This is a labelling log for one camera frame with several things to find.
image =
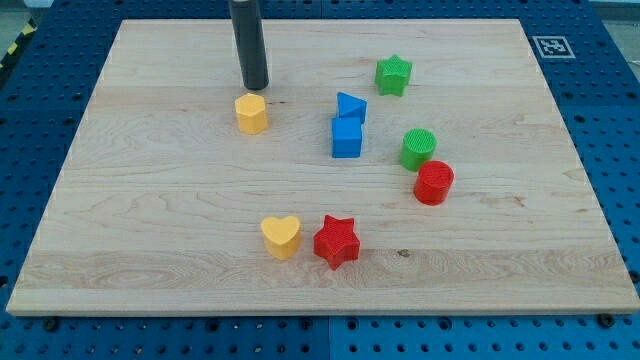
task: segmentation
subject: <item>blue pegboard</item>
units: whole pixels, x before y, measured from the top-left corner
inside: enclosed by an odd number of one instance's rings
[[[265,18],[519,19],[638,280],[640,85],[586,1],[270,0],[261,8]],[[120,21],[227,17],[226,0],[54,3],[0,90],[3,306]],[[546,57],[535,44],[540,36],[563,37],[574,57]],[[0,359],[632,359],[640,357],[639,334],[638,314],[56,320],[15,319],[3,311]]]

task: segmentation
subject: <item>wood grain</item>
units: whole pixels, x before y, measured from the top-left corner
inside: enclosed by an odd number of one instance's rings
[[[7,307],[14,315],[569,314],[640,301],[515,20],[265,21],[270,128],[239,132],[228,21],[123,22]],[[402,98],[375,63],[414,63]],[[359,159],[332,159],[337,91],[369,102]],[[415,200],[403,134],[456,172]],[[312,252],[355,217],[360,260]],[[259,229],[295,215],[272,258]]]

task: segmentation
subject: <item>yellow heart block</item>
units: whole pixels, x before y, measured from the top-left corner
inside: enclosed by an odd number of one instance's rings
[[[273,257],[287,260],[298,251],[302,239],[302,224],[297,217],[268,217],[262,220],[260,228],[264,235],[264,247]]]

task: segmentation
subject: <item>green star block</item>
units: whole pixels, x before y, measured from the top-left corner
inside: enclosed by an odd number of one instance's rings
[[[376,84],[380,88],[380,95],[402,96],[405,86],[409,84],[411,67],[409,61],[404,61],[395,54],[388,60],[378,61]]]

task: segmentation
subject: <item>toy block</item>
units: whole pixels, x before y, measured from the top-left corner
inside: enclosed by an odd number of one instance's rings
[[[418,171],[413,194],[423,204],[439,205],[449,194],[453,176],[449,165],[442,161],[428,161]]]
[[[267,106],[262,96],[246,94],[236,99],[235,104],[240,131],[255,135],[269,127]]]
[[[400,59],[398,55],[378,61],[375,81],[380,89],[380,95],[402,96],[404,88],[409,84],[412,66],[411,62]]]
[[[355,96],[338,93],[338,115],[339,118],[357,117],[360,124],[364,124],[367,116],[367,102]]]
[[[359,118],[334,118],[331,120],[331,135],[331,156],[334,158],[360,157],[362,125]]]
[[[324,226],[313,237],[313,253],[324,258],[332,270],[343,262],[357,260],[360,240],[353,232],[355,220],[325,215]]]
[[[436,145],[436,137],[429,130],[411,129],[402,141],[400,163],[409,171],[418,171],[422,164],[431,160]]]
[[[262,220],[260,228],[264,236],[264,247],[276,259],[286,260],[298,251],[302,225],[297,217],[268,217]]]

